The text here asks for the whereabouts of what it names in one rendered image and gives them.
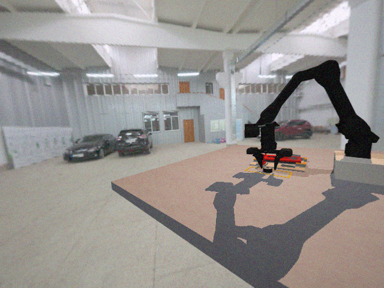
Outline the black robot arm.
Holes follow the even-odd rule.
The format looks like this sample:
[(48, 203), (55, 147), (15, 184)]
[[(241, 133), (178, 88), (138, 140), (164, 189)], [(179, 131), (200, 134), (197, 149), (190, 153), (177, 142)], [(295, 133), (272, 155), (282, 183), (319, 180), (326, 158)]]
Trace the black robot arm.
[[(325, 88), (340, 118), (340, 123), (336, 124), (338, 132), (349, 140), (345, 147), (346, 156), (370, 159), (372, 143), (377, 143), (379, 136), (375, 135), (368, 124), (355, 113), (340, 82), (340, 68), (336, 60), (328, 60), (316, 67), (294, 74), (278, 97), (260, 114), (257, 123), (245, 124), (245, 138), (260, 135), (259, 128), (261, 128), (261, 137), (275, 137), (275, 127), (280, 125), (276, 122), (266, 123), (276, 118), (282, 105), (301, 82), (311, 79), (315, 79)], [(264, 124), (266, 126), (262, 126)]]

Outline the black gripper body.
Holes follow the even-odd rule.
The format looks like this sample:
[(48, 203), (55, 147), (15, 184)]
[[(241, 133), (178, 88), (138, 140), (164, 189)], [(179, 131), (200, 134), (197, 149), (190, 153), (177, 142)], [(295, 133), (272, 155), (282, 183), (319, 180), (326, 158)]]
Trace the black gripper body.
[(275, 150), (275, 137), (261, 137), (261, 149), (250, 147), (247, 149), (247, 154), (260, 155), (260, 153), (276, 154), (277, 157), (291, 157), (292, 149), (282, 148)]

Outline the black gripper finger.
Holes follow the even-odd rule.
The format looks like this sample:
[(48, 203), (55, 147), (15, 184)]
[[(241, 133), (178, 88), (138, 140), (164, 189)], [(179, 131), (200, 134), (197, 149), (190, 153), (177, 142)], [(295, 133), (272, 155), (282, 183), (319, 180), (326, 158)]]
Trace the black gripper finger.
[(274, 159), (274, 170), (276, 170), (277, 165), (278, 165), (278, 162), (279, 162), (279, 160), (280, 160), (281, 158), (283, 158), (283, 157), (277, 157), (277, 156), (275, 156), (275, 159)]
[(253, 155), (253, 156), (256, 158), (256, 160), (258, 161), (258, 163), (259, 163), (259, 165), (260, 165), (260, 167), (262, 169), (263, 168), (262, 154), (260, 153), (260, 155)]

